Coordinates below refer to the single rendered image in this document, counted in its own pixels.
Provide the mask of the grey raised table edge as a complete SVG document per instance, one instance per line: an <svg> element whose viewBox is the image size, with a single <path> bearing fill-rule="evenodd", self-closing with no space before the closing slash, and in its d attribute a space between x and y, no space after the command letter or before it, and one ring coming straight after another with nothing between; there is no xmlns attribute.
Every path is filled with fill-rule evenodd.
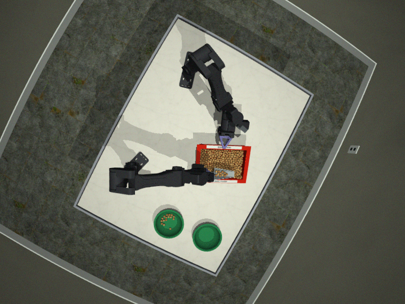
<svg viewBox="0 0 405 304"><path fill-rule="evenodd" d="M180 19L180 20L182 20L182 21L184 21L184 22L186 22L186 23L192 25L193 27L195 27L195 28L197 28L197 29L203 31L204 33L206 33L206 34L208 34L208 35L214 37L215 39L217 39L217 40L223 42L224 44L230 46L231 48L237 50L238 52L242 53L243 55L249 57L250 59L252 59L252 60L254 60L255 62L259 63L260 65L264 66L264 67L267 68L268 70L270 70L270 71L272 71L273 73L277 74L277 75L280 76L281 78L285 79L286 81L288 81L289 83L291 83L292 85L296 86L297 88L299 88L300 90L302 90L303 92L305 92L306 94L309 95L309 99L308 99L308 101L307 101L307 103L306 103L306 105L305 105L305 107L304 107L304 109L303 109L303 111L302 111L302 113L301 113L301 115L300 115L300 117L299 117L299 119L298 119L298 121L297 121L297 123L296 123L296 125L295 125L295 127L294 127L294 129L293 129L293 131L292 131L292 133L291 133L291 135L290 135L290 137L289 137L289 139L288 139L288 141L287 141L287 143L286 143L286 145L285 145L285 147L284 147L284 149L283 149L283 151L282 151L282 153L281 153L281 155L280 155L278 161L277 161L277 163L276 163L276 165L274 166L274 168L273 168L273 170L272 170L272 172L271 172L271 174L270 174L270 176L269 176L269 178L268 178L266 184L264 185L264 187L263 187L263 189L262 189L262 191L261 191L259 197L257 198L257 200L256 200L256 202L255 202L255 204L254 204L254 206L252 207L252 209L251 209L249 215L247 216L247 218L246 218L244 224L242 225L240 231L238 232L236 238L234 239L232 245L230 246L228 252L226 253L225 257L223 258L223 260L222 260L221 264L219 265L218 269L216 270L216 272L213 272L213 271L210 271L210 270L208 270L208 269L206 269L206 268L203 268L203 267L201 267L201 266L199 266L199 265L197 265L197 264L194 264L194 263L192 263L192 262L190 262L190 261L188 261L188 260L186 260L186 259L183 259L183 258L181 258L181 257L179 257L179 256L177 256L177 255L175 255L175 254L173 254L173 253L170 253L170 252L168 252L168 251L166 251L166 250L164 250L164 249L162 249L162 248L160 248L160 247L158 247L158 246L156 246L156 245L154 245L154 244L152 244L152 243L149 243L149 242L147 242L147 241L145 241L145 240L143 240L143 239L141 239L141 238L139 238L139 237L137 237L137 236L135 236L135 235L133 235L133 234L131 234L131 233L125 231L125 230L123 230L122 228L120 228L120 227L118 227L118 226L116 226L116 225L114 225L114 224L112 224L112 223L110 223L110 222L108 222L108 221L102 219L101 217L99 217L99 216L97 216L97 215L95 215L95 214L89 212L88 210L86 210L86 209L84 209L84 208L78 206L79 200L80 200L80 198L81 198L81 196L82 196L82 194L83 194L83 192L84 192L84 190L85 190L85 188L86 188L86 186L87 186L87 184L88 184L88 181L89 181L89 179L90 179L90 177L91 177L91 175L92 175L92 173L93 173L93 171L94 171L94 169L95 169L95 167L96 167L96 165L97 165L97 163L98 163L98 161L99 161L99 159L100 159L100 157L101 157L101 155L102 155L102 153L103 153L103 151L104 151L104 149L105 149L105 147L106 147L106 145L107 145L107 143L108 143L108 141L109 141L109 139L110 139L110 137L111 137L111 135L113 134L113 132L114 132L114 130L115 130L115 128L116 128L116 126L117 126L117 124L118 124L118 122L119 122L121 116L123 115L123 113L124 113L124 111L125 111L125 109L126 109L128 103L130 102L130 100L131 100L133 94L135 93L135 91L136 91L138 85L140 84L142 78L144 77L146 71L148 70L150 64L152 63L153 59L155 58L157 52L159 51L160 47L162 46L163 42L165 41L165 39L166 39L166 37L168 36L169 32L171 31L172 27L173 27L174 24L176 23L177 19ZM266 191L268 185L270 184L270 182L271 182L271 180L272 180L272 178L273 178L273 176L274 176L274 174L275 174L275 172L276 172L278 166L280 165L280 163L281 163L281 161L282 161L282 159L283 159L283 157L284 157L284 155L285 155L285 153L286 153L286 151L287 151L287 149L288 149L288 147L289 147L289 145L290 145L290 143L291 143L291 141L292 141L292 139L293 139L293 137L294 137L294 135L295 135L295 133L296 133L296 131L297 131L297 129L298 129L298 127L299 127L299 125L300 125L300 123L301 123L301 121L302 121L302 119L303 119L303 117L304 117L304 115L305 115L305 113L306 113L306 111L307 111L307 109L308 109L308 107L309 107L309 104L310 104L310 102L311 102L313 96L314 96L313 93L311 93L310 91L308 91L308 90L305 89L304 87L300 86L299 84L297 84L296 82L294 82L294 81L291 80L290 78L286 77L286 76L283 75L282 73L278 72L278 71L275 70L274 68L272 68L272 67L270 67L269 65L265 64L265 63L262 62L261 60L257 59L256 57L252 56L251 54L245 52L244 50L240 49L239 47L233 45L232 43L226 41L225 39L219 37L218 35L216 35L216 34L210 32L210 31L208 31L207 29L205 29L205 28L203 28L203 27L197 25L196 23L194 23L194 22L192 22L192 21L190 21L190 20L188 20L188 19L182 17L181 15L177 14L176 17L174 18L174 20L172 21L171 25L169 26L168 30L167 30L166 33L164 34L163 38L161 39L160 43L158 44L157 48L155 49L155 51L154 51L153 55L151 56L150 60L148 61L146 67L144 68L142 74L140 75L138 81L136 82L134 88L132 89L132 91L131 91L129 97L127 98L127 100L126 100L126 102L125 102L125 104L124 104L122 110L120 111L120 113L119 113L119 115L118 115L118 117L117 117L117 119L116 119L114 125L112 126L112 128L111 128L111 130L110 130L110 132L109 132L109 134L108 134L108 136L107 136L107 138L106 138L106 140L105 140L105 142L104 142L104 144L103 144L103 146L102 146L102 148L101 148L101 150L100 150L100 152L99 152L99 154L98 154L98 156L97 156L97 158L96 158L96 160L95 160L95 162L94 162L94 164L93 164L93 166L92 166L92 168L91 168L91 170L90 170L90 172L89 172L89 174L88 174L88 176L87 176L87 178L86 178L86 180L85 180L85 182L84 182L84 184L83 184L83 186L82 186L82 189L81 189L81 191L80 191L80 193L79 193L79 195L78 195L78 197L77 197L77 199L76 199L76 201L75 201L73 207L76 208L76 209L78 209L78 210L80 210L80 211L82 211L82 212L84 212L85 214L87 214L87 215L89 215L89 216L95 218L96 220L98 220L98 221L100 221L100 222L102 222L102 223L104 223L104 224L106 224L106 225L108 225L108 226L114 228L115 230L117 230L117 231L119 231L119 232L121 232L121 233L123 233L123 234L125 234L125 235L127 235L127 236L129 236L129 237L131 237L131 238L133 238L133 239L135 239L135 240L137 240L137 241L139 241L139 242L141 242L141 243L143 243L143 244L149 246L149 247L151 247L151 248L154 248L154 249L156 249L156 250L158 250L158 251L160 251L160 252L162 252L162 253L164 253L164 254L170 256L170 257L173 257L173 258L175 258L175 259L177 259L177 260L179 260L179 261L181 261L181 262L183 262L183 263L186 263L186 264L188 264L188 265L190 265L190 266L192 266L192 267L195 267L195 268L197 268L197 269L199 269L199 270L201 270L201 271L204 271L204 272L206 272L206 273L208 273L208 274L211 274L211 275L217 277L217 275L219 274L220 270L222 269L224 263L226 262L227 258L229 257L230 253L232 252L234 246L236 245L238 239L240 238L242 232L244 231L246 225L248 224L248 222L249 222L251 216L253 215L253 213L254 213L256 207L258 206L258 204L259 204L261 198L263 197L263 195L264 195L264 193L265 193L265 191Z"/></svg>

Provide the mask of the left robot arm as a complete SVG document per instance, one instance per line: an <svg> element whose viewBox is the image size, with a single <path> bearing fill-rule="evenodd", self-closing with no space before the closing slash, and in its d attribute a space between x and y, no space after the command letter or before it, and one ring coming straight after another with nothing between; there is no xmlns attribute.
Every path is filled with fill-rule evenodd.
<svg viewBox="0 0 405 304"><path fill-rule="evenodd" d="M206 66L205 63L209 62L211 59L214 62ZM225 68L225 64L214 49L206 43L194 52L188 51L186 53L185 62L184 66L181 67L182 74L179 86L191 89L195 73L199 71L208 80L211 89L211 99L216 110L219 112L222 111L222 119L229 120L227 131L235 132L235 128L237 127L239 130L246 133L249 129L250 122L245 120L243 114L234 107L231 94L226 92L224 88L222 69Z"/></svg>

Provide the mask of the red box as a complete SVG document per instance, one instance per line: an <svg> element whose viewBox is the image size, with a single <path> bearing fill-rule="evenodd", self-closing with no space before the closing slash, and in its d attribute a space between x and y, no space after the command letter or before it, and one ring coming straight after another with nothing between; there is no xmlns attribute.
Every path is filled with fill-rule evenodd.
<svg viewBox="0 0 405 304"><path fill-rule="evenodd" d="M237 178L225 178L225 179L218 179L214 180L214 182L210 183L246 183L247 180L247 173L249 167L249 160L250 160L250 153L251 153L251 146L244 146L244 145L227 145L226 149L222 148L221 144L197 144L196 149L196 164L200 164L200 157L201 157L201 149L214 149L214 150L244 150L243 151L243 163L242 163L242 172L241 172L241 179Z"/></svg>

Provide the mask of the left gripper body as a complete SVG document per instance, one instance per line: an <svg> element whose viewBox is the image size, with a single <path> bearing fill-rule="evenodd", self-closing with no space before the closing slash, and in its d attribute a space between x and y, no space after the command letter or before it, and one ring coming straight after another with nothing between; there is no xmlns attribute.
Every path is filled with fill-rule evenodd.
<svg viewBox="0 0 405 304"><path fill-rule="evenodd" d="M226 120L221 118L221 126L218 126L218 134L219 136L226 136L230 138L234 138L235 133L234 132L228 132L228 124L230 120Z"/></svg>

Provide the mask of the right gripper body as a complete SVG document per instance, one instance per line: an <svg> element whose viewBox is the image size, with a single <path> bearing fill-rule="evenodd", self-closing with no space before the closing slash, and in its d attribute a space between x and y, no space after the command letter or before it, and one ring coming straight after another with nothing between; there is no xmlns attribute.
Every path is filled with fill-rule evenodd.
<svg viewBox="0 0 405 304"><path fill-rule="evenodd" d="M207 172L207 169L206 168L204 168L204 164L196 164L196 163L193 163L192 164L192 169L193 168L203 168L204 170L204 172ZM202 185L202 184L195 184L195 183L191 183L192 185L197 185L197 186L204 186L204 185Z"/></svg>

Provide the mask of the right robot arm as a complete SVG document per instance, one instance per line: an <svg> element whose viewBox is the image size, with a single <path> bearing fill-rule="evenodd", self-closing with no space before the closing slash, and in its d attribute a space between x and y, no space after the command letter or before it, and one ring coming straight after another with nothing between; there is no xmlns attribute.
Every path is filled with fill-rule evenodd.
<svg viewBox="0 0 405 304"><path fill-rule="evenodd" d="M172 169L160 173L138 174L148 161L149 159L139 152L130 162L125 163L124 168L109 168L109 192L135 195L135 191L148 187L182 187L185 183L205 185L215 180L214 172L206 172L203 168L185 170L182 166L173 166Z"/></svg>

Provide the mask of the green bowl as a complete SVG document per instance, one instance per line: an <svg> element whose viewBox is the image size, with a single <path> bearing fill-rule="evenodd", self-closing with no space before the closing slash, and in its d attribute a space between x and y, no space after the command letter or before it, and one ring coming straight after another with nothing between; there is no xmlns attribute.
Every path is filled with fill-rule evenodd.
<svg viewBox="0 0 405 304"><path fill-rule="evenodd" d="M220 229L213 224L203 224L193 233L193 243L201 251L210 252L215 250L222 241Z"/></svg>
<svg viewBox="0 0 405 304"><path fill-rule="evenodd" d="M170 215L169 218L167 218L167 221L161 222L161 220L165 220L166 217L168 217L166 216L166 214L168 214L168 216L169 214L173 214L173 216L175 216L174 217L175 219L173 220L173 216L172 218L170 218L171 216ZM164 215L166 217L164 217ZM161 225L161 223L165 224L165 226ZM157 214L157 216L154 219L153 225L158 235L166 239L172 239L177 237L183 231L184 220L178 212L167 209ZM169 228L171 228L171 230Z"/></svg>

